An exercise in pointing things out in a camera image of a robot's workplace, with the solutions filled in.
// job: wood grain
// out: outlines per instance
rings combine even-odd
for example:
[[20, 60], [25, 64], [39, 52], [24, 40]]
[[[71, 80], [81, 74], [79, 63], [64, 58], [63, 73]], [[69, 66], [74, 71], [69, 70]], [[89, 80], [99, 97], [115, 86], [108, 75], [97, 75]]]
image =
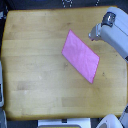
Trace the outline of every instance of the wood grain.
[[[1, 57], [8, 119], [121, 115], [127, 103], [127, 65], [107, 43], [88, 38], [106, 10], [8, 13]], [[100, 56], [93, 84], [61, 54], [70, 29]]]

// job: pink cloth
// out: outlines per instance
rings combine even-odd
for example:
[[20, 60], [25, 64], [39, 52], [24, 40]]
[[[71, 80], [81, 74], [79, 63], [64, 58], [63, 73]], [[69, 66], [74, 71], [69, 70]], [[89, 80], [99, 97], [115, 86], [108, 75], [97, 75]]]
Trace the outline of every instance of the pink cloth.
[[83, 77], [93, 83], [100, 58], [71, 30], [68, 33], [62, 54]]

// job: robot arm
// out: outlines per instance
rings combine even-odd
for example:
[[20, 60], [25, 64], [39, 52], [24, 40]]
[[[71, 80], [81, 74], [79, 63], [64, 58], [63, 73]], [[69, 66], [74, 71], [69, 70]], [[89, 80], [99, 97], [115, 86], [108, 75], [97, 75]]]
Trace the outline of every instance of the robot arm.
[[101, 24], [89, 33], [91, 40], [104, 40], [128, 63], [128, 15], [121, 9], [110, 7]]

